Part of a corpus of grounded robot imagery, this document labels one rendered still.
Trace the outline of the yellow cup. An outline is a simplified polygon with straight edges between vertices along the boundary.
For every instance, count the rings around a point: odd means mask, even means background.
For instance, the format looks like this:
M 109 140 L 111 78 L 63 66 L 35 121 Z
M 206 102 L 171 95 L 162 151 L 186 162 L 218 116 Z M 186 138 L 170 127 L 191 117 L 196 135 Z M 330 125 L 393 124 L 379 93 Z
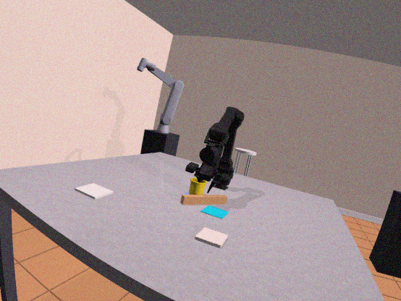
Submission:
M 190 181 L 189 195 L 202 195 L 207 182 L 203 180 L 202 183 L 198 183 L 197 178 L 191 178 Z

